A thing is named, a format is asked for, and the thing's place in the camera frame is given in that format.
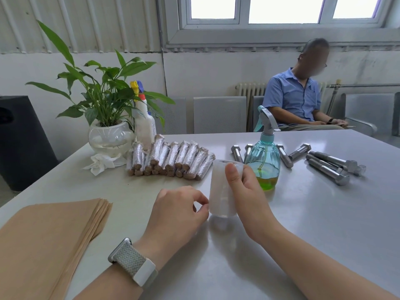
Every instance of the shirt sleeve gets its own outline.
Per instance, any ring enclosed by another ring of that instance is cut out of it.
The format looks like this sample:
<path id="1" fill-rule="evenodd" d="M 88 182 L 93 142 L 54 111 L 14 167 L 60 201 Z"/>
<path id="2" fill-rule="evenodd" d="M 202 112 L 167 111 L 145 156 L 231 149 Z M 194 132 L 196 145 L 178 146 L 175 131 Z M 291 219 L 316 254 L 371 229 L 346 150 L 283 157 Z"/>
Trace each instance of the shirt sleeve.
<path id="1" fill-rule="evenodd" d="M 283 91 L 282 85 L 277 78 L 272 77 L 265 89 L 263 100 L 264 107 L 282 107 L 283 106 Z"/>
<path id="2" fill-rule="evenodd" d="M 317 103 L 315 105 L 315 109 L 320 110 L 321 109 L 321 92 L 320 92 L 319 86 L 317 86 L 315 92 L 317 93 Z"/>

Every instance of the black speaker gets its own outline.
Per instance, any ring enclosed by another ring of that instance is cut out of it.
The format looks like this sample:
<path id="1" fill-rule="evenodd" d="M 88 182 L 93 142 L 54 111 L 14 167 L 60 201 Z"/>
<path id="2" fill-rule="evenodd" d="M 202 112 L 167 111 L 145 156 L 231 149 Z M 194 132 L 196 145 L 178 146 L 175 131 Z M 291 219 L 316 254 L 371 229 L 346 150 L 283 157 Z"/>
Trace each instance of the black speaker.
<path id="1" fill-rule="evenodd" d="M 27 96 L 0 96 L 0 174 L 23 191 L 58 165 Z"/>

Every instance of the spray nozzle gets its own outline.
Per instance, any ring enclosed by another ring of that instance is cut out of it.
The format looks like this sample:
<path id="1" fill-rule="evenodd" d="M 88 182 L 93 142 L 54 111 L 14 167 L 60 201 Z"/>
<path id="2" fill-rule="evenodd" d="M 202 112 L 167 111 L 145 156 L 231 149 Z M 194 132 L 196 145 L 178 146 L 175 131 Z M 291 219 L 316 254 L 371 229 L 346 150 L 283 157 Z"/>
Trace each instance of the spray nozzle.
<path id="1" fill-rule="evenodd" d="M 254 131 L 259 131 L 262 126 L 264 126 L 263 134 L 267 136 L 272 136 L 274 131 L 280 131 L 274 116 L 268 109 L 260 105 L 258 106 L 258 111 L 260 112 L 260 118 Z"/>

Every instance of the hex bolt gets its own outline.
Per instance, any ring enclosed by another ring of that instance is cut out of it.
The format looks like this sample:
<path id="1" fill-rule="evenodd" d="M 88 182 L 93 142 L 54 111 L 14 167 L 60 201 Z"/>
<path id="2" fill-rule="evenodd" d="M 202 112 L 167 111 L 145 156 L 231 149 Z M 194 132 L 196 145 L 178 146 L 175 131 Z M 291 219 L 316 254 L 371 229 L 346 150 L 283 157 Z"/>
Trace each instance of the hex bolt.
<path id="1" fill-rule="evenodd" d="M 335 180 L 335 183 L 338 186 L 345 186 L 349 183 L 350 181 L 350 176 L 349 175 L 341 175 L 338 174 L 336 171 L 333 169 L 329 168 L 328 166 L 322 165 L 320 162 L 315 161 L 314 159 L 308 159 L 308 163 L 318 169 L 320 172 L 323 172 L 327 176 L 331 177 L 332 179 Z"/>
<path id="2" fill-rule="evenodd" d="M 246 162 L 247 162 L 247 156 L 250 155 L 250 151 L 251 151 L 252 148 L 253 148 L 253 145 L 252 145 L 252 144 L 247 144 L 247 145 L 244 147 L 244 149 L 246 150 L 246 151 L 244 152 L 244 164 L 246 164 Z"/>
<path id="3" fill-rule="evenodd" d="M 297 159 L 301 154 L 304 154 L 308 151 L 311 150 L 311 145 L 308 143 L 303 143 L 299 149 L 293 151 L 290 155 L 289 158 L 293 161 Z"/>
<path id="4" fill-rule="evenodd" d="M 339 167 L 343 167 L 345 171 L 352 174 L 355 173 L 356 176 L 363 174 L 366 170 L 365 166 L 358 167 L 357 161 L 354 160 L 342 160 L 319 151 L 310 151 L 309 154 L 317 157 L 318 159 L 322 159 Z"/>
<path id="5" fill-rule="evenodd" d="M 317 161 L 317 162 L 320 162 L 323 166 L 332 168 L 332 169 L 333 169 L 334 171 L 336 171 L 338 174 L 343 174 L 343 175 L 345 175 L 345 174 L 347 173 L 343 168 L 341 168 L 341 167 L 339 167 L 339 166 L 336 166 L 336 165 L 333 165 L 333 164 L 331 164 L 331 163 L 328 163 L 328 162 L 326 162 L 326 161 L 323 161 L 323 160 L 321 160 L 321 159 L 318 159 L 316 156 L 313 156 L 313 155 L 311 155 L 311 154 L 307 154 L 307 155 L 306 155 L 306 159 L 307 159 L 307 160 L 313 159 L 313 160 L 315 160 L 315 161 Z"/>
<path id="6" fill-rule="evenodd" d="M 278 148 L 279 156 L 282 159 L 282 161 L 285 164 L 285 166 L 287 168 L 292 168 L 293 167 L 293 162 L 291 161 L 291 159 L 287 155 L 287 153 L 285 151 L 285 147 L 283 147 L 283 145 L 279 145 L 279 144 L 277 144 L 276 147 Z"/>
<path id="7" fill-rule="evenodd" d="M 236 162 L 243 163 L 242 156 L 240 155 L 240 147 L 238 145 L 233 145 L 230 149 L 235 157 Z"/>

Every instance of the man's hand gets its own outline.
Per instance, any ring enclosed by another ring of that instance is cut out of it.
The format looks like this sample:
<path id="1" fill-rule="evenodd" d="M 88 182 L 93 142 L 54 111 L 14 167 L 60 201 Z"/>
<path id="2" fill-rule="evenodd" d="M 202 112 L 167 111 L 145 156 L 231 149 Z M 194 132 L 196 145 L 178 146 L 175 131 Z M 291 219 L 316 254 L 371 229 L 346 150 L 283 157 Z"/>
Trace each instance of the man's hand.
<path id="1" fill-rule="evenodd" d="M 256 175 L 250 166 L 244 165 L 242 182 L 233 164 L 225 167 L 225 175 L 235 197 L 235 207 L 246 233 L 257 243 L 262 242 L 265 239 L 266 227 L 274 229 L 280 224 L 270 209 Z"/>
<path id="2" fill-rule="evenodd" d="M 198 212 L 193 205 L 195 201 L 202 205 Z M 154 202 L 143 237 L 133 246 L 159 270 L 189 242 L 208 215 L 208 199 L 201 191 L 192 186 L 162 189 Z"/>
<path id="3" fill-rule="evenodd" d="M 332 120 L 332 124 L 339 125 L 339 126 L 342 126 L 342 127 L 347 127 L 349 125 L 349 123 L 347 121 L 340 120 L 340 119 L 333 119 Z"/>
<path id="4" fill-rule="evenodd" d="M 314 121 L 314 122 L 310 122 L 311 125 L 326 125 L 325 122 L 322 121 Z"/>

